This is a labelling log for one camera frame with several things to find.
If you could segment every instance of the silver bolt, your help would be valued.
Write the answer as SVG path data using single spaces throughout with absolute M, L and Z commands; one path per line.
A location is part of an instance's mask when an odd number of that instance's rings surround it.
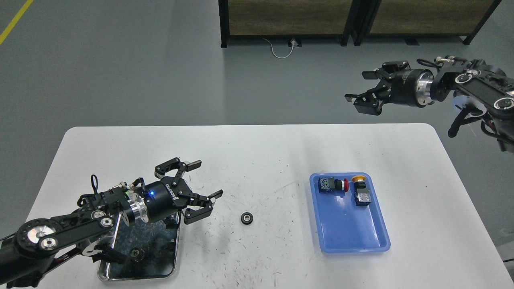
M 91 219 L 98 219 L 103 216 L 105 216 L 105 213 L 99 210 L 96 210 L 93 213 L 91 213 Z
M 41 249 L 43 250 L 52 250 L 57 246 L 57 240 L 52 237 L 44 238 L 41 241 Z
M 109 218 L 103 218 L 101 221 L 100 221 L 100 224 L 104 227 L 111 227 L 113 225 L 113 221 L 111 221 L 111 219 Z

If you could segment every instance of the scratch mark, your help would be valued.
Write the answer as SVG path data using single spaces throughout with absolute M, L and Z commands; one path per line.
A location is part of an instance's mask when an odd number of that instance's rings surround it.
M 290 185 L 292 185 L 292 184 L 294 184 L 294 183 L 295 183 L 295 182 L 289 183 L 289 184 L 287 184 L 287 185 L 285 185 L 285 186 L 283 186 L 283 187 L 281 187 L 281 188 L 277 189 L 276 191 L 280 191 L 280 190 L 282 190 L 282 189 L 286 188 L 287 186 L 290 186 Z

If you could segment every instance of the metal tray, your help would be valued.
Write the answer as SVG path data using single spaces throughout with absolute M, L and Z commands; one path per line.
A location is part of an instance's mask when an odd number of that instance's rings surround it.
M 98 278 L 102 281 L 117 281 L 156 279 L 171 275 L 177 256 L 180 212 L 171 218 L 177 224 L 166 229 L 162 220 L 152 224 L 137 220 L 135 225 L 128 227 L 118 217 L 111 247 L 129 257 L 123 264 L 101 261 Z M 131 255 L 134 248 L 142 257 Z

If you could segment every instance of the electrical component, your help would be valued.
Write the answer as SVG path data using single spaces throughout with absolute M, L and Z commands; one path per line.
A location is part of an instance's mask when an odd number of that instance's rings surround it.
M 348 192 L 348 179 L 340 180 L 334 177 L 322 177 L 318 181 L 320 192 L 330 193 L 334 190 Z
M 366 188 L 366 177 L 363 175 L 356 175 L 352 177 L 352 182 L 355 185 L 355 203 L 357 206 L 367 206 L 371 203 L 370 190 Z

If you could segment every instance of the black cable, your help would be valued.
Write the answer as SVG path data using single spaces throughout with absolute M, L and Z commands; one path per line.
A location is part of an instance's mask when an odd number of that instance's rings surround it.
M 1 239 L 0 239 L 0 241 L 3 241 L 3 240 L 5 240 L 5 239 L 8 239 L 8 238 L 10 238 L 10 237 L 14 236 L 14 234 L 16 234 L 16 233 L 12 233 L 11 235 L 8 235 L 7 237 L 3 237 L 3 238 L 1 238 Z
M 434 67 L 435 69 L 437 69 L 437 72 L 439 72 L 439 66 L 437 64 L 435 64 L 434 62 L 431 62 L 431 61 L 428 61 L 426 59 L 421 59 L 421 58 L 418 58 L 416 59 L 416 62 L 420 65 L 423 65 L 423 66 L 428 66 L 428 67 Z
M 98 194 L 98 178 L 96 175 L 91 175 L 91 186 L 93 188 L 93 192 Z
M 483 133 L 485 133 L 486 135 L 490 136 L 490 137 L 494 137 L 496 140 L 499 140 L 499 141 L 502 141 L 504 143 L 508 143 L 510 145 L 513 145 L 514 146 L 514 141 L 506 138 L 506 137 L 503 137 L 499 134 L 495 134 L 495 133 L 492 133 L 490 131 L 488 131 L 486 128 L 485 128 L 485 122 L 482 121 L 482 123 L 480 123 L 480 129 L 482 130 Z

